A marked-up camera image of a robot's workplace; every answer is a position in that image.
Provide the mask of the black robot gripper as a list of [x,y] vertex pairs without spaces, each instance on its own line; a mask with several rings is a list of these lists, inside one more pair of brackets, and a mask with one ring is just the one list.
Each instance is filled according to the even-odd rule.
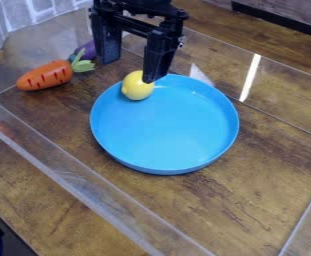
[[164,17],[164,26],[181,32],[184,21],[189,19],[188,12],[174,7],[172,0],[94,0],[90,12],[101,62],[110,64],[121,58],[122,31],[138,36],[148,35],[142,79],[146,83],[153,83],[166,76],[181,45],[181,35],[154,30],[154,25],[134,19],[134,16]]

